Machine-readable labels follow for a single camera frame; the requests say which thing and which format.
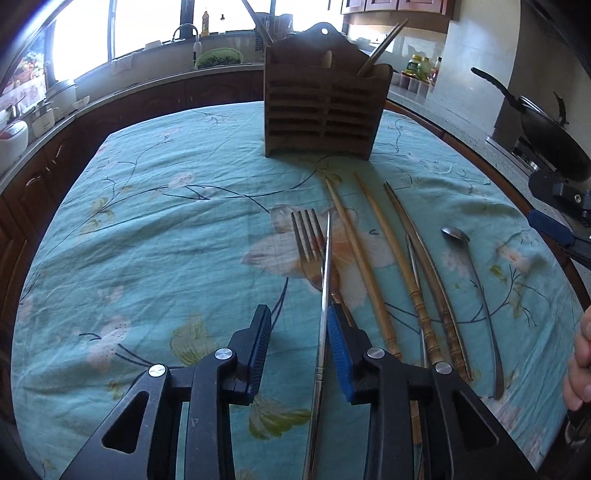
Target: wok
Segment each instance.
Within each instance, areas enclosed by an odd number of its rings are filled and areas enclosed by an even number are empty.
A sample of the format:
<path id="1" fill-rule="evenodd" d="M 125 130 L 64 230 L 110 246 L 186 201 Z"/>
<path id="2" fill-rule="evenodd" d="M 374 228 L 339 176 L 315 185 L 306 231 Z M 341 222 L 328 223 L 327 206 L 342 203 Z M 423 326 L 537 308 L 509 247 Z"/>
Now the wok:
<path id="1" fill-rule="evenodd" d="M 544 157 L 565 178 L 585 181 L 591 177 L 591 160 L 580 145 L 564 129 L 566 108 L 556 95 L 560 117 L 555 121 L 526 97 L 516 99 L 509 90 L 487 72 L 472 68 L 472 73 L 497 87 L 509 104 L 521 114 L 521 126 L 534 151 Z"/>

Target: countertop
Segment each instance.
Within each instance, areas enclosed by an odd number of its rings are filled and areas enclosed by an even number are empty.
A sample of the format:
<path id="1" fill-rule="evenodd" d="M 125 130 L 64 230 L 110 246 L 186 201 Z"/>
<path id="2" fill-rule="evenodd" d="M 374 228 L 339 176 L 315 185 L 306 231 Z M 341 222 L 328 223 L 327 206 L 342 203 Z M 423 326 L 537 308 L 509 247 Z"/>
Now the countertop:
<path id="1" fill-rule="evenodd" d="M 121 90 L 119 92 L 111 93 L 110 95 L 104 96 L 89 103 L 86 107 L 81 110 L 74 112 L 73 114 L 65 117 L 64 119 L 60 120 L 56 123 L 56 126 L 53 127 L 49 132 L 44 134 L 42 137 L 37 138 L 35 141 L 31 142 L 24 153 L 20 156 L 20 158 L 2 174 L 0 179 L 0 193 L 4 191 L 6 186 L 12 181 L 12 179 L 18 174 L 19 171 L 27 164 L 27 162 L 41 149 L 43 146 L 49 142 L 53 137 L 55 137 L 59 132 L 64 130 L 65 127 L 70 125 L 75 119 L 80 118 L 81 116 L 93 111 L 94 109 L 103 106 L 109 102 L 113 102 L 120 98 L 126 97 L 133 93 L 141 92 L 142 90 L 147 90 L 152 87 L 156 87 L 158 85 L 164 85 L 166 83 L 172 82 L 179 82 L 181 80 L 186 80 L 194 77 L 202 77 L 207 75 L 214 75 L 216 73 L 232 73 L 232 72 L 251 72 L 254 70 L 262 70 L 264 68 L 263 64 L 242 64 L 242 65 L 230 65 L 225 67 L 214 67 L 211 69 L 205 70 L 193 70 L 186 73 L 179 73 L 177 75 L 171 75 L 168 77 L 162 77 L 157 80 L 152 80 L 150 82 L 142 83 L 140 85 L 134 85 L 132 87 L 126 88 L 125 90 Z"/>
<path id="2" fill-rule="evenodd" d="M 560 212 L 549 205 L 536 199 L 530 192 L 528 186 L 529 176 L 521 170 L 512 160 L 511 153 L 504 150 L 500 145 L 491 142 L 489 134 L 483 132 L 468 120 L 443 108 L 442 106 L 429 101 L 428 96 L 422 97 L 396 85 L 391 85 L 388 92 L 388 100 L 391 100 L 404 108 L 421 115 L 425 119 L 445 130 L 459 141 L 466 144 L 473 151 L 478 153 L 492 167 L 497 169 L 505 179 L 510 182 L 537 210 L 544 212 L 560 223 L 569 226 L 578 233 L 590 234 L 589 229 L 581 231 L 580 225 L 574 224 L 565 218 Z M 591 291 L 591 272 L 577 262 L 573 262 L 587 291 Z"/>

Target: human hand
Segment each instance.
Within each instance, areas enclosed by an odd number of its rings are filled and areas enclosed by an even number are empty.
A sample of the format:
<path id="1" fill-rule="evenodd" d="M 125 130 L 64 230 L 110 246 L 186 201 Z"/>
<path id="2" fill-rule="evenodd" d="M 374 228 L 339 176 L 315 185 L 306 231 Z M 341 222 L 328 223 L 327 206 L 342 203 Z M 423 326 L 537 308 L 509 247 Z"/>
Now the human hand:
<path id="1" fill-rule="evenodd" d="M 581 317 L 580 329 L 574 338 L 574 354 L 569 359 L 569 374 L 564 379 L 562 395 L 569 410 L 577 411 L 591 403 L 591 307 Z"/>

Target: wooden chopstick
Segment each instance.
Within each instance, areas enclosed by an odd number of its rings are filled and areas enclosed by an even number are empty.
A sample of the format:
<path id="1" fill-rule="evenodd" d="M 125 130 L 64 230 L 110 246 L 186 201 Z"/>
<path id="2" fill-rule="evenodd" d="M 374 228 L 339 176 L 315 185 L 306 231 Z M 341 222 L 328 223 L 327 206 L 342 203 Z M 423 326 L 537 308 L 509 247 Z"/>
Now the wooden chopstick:
<path id="1" fill-rule="evenodd" d="M 472 375 L 470 366 L 468 364 L 468 357 L 462 343 L 462 337 L 460 336 L 460 330 L 457 326 L 456 318 L 452 313 L 451 303 L 445 292 L 445 289 L 443 288 L 443 282 L 439 276 L 439 273 L 437 272 L 435 263 L 433 262 L 433 259 L 431 258 L 431 255 L 429 254 L 423 239 L 418 233 L 413 220 L 409 217 L 407 211 L 404 209 L 402 203 L 400 203 L 400 200 L 398 200 L 398 197 L 388 182 L 384 183 L 384 189 L 386 190 L 386 193 L 388 194 L 388 197 L 392 202 L 394 210 L 398 214 L 398 217 L 400 218 L 406 233 L 411 239 L 415 253 L 418 256 L 419 263 L 421 264 L 423 271 L 425 272 L 425 276 L 427 277 L 429 288 L 431 289 L 431 293 L 435 299 L 437 311 L 439 312 L 443 329 L 445 330 L 447 345 L 449 347 L 450 356 L 452 357 L 452 363 L 460 376 L 466 382 L 469 382 Z"/>
<path id="2" fill-rule="evenodd" d="M 380 45 L 377 46 L 377 48 L 371 53 L 369 58 L 365 61 L 365 63 L 359 69 L 359 71 L 357 72 L 358 77 L 363 77 L 365 74 L 367 74 L 367 72 L 369 72 L 371 70 L 371 67 L 373 67 L 374 64 L 376 63 L 376 61 L 378 61 L 378 58 L 380 57 L 380 55 L 382 53 L 384 53 L 384 50 L 386 50 L 388 45 L 390 45 L 392 43 L 392 41 L 398 36 L 398 34 L 402 31 L 402 29 L 404 28 L 404 26 L 407 23 L 408 23 L 408 18 L 404 22 L 402 22 L 401 24 L 396 24 L 394 26 L 394 28 L 388 34 L 388 36 L 384 39 L 384 41 Z"/>
<path id="3" fill-rule="evenodd" d="M 414 311 L 417 313 L 418 323 L 425 336 L 425 344 L 427 345 L 427 355 L 429 357 L 429 361 L 432 365 L 435 365 L 438 362 L 443 362 L 444 360 L 441 355 L 439 343 L 437 342 L 437 336 L 435 335 L 435 331 L 433 330 L 433 325 L 431 324 L 431 319 L 429 318 L 429 314 L 427 313 L 427 307 L 425 306 L 425 301 L 423 300 L 421 288 L 414 278 L 410 263 L 404 255 L 404 252 L 400 247 L 400 243 L 398 243 L 396 235 L 392 231 L 392 228 L 386 220 L 386 217 L 384 216 L 378 203 L 375 201 L 374 196 L 371 194 L 365 183 L 363 183 L 363 181 L 359 178 L 357 174 L 355 174 L 355 178 L 359 182 L 359 185 L 361 186 L 361 189 L 363 190 L 363 193 L 365 194 L 368 203 L 374 210 L 374 214 L 378 219 L 380 227 L 386 235 L 386 239 L 388 240 L 390 248 L 392 249 L 394 258 L 396 259 L 396 262 L 400 268 L 402 278 L 404 279 L 404 284 L 406 285 L 410 298 L 413 301 Z"/>
<path id="4" fill-rule="evenodd" d="M 339 216 L 343 222 L 343 225 L 345 226 L 345 234 L 347 235 L 347 239 L 349 240 L 351 249 L 353 250 L 353 255 L 355 256 L 355 261 L 357 262 L 357 266 L 361 272 L 361 277 L 363 278 L 363 282 L 367 288 L 368 296 L 372 307 L 374 308 L 375 316 L 378 319 L 378 326 L 382 334 L 382 338 L 384 339 L 386 349 L 396 358 L 402 360 L 402 352 L 400 351 L 398 341 L 396 340 L 396 332 L 392 326 L 388 309 L 386 308 L 384 298 L 380 293 L 378 282 L 376 281 L 374 273 L 369 266 L 367 255 L 363 249 L 363 246 L 361 245 L 361 242 L 359 241 L 355 227 L 351 223 L 349 215 L 347 214 L 347 211 L 345 210 L 339 195 L 336 193 L 335 186 L 333 185 L 332 181 L 330 181 L 330 179 L 326 179 L 326 186 L 329 189 L 330 195 L 333 199 L 333 202 L 335 203 L 336 210 L 339 212 Z"/>

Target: metal spoon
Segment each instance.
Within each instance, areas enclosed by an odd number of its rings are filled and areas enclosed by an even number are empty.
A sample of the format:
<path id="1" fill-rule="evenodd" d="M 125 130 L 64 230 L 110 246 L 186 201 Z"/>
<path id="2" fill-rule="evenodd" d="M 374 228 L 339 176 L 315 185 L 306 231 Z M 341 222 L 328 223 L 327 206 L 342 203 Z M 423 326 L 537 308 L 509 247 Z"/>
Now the metal spoon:
<path id="1" fill-rule="evenodd" d="M 486 322 L 488 324 L 488 328 L 491 331 L 491 339 L 492 339 L 492 351 L 495 356 L 495 392 L 494 398 L 495 400 L 500 400 L 503 396 L 503 392 L 505 390 L 505 378 L 503 374 L 503 364 L 501 363 L 501 353 L 499 351 L 499 345 L 496 342 L 495 331 L 492 327 L 492 319 L 491 313 L 488 309 L 488 304 L 486 303 L 486 297 L 484 295 L 484 288 L 480 283 L 480 278 L 478 278 L 478 273 L 476 272 L 476 268 L 474 267 L 474 262 L 472 261 L 472 256 L 470 255 L 470 248 L 468 247 L 468 242 L 470 238 L 462 232 L 459 228 L 455 227 L 444 227 L 441 229 L 444 233 L 446 238 L 451 239 L 456 245 L 460 246 L 468 257 L 468 263 L 470 264 L 470 270 L 472 272 L 472 276 L 474 277 L 474 281 L 476 282 L 476 286 L 478 287 L 478 292 L 480 293 L 480 299 L 482 300 L 482 304 L 484 306 L 484 312 L 486 315 Z"/>

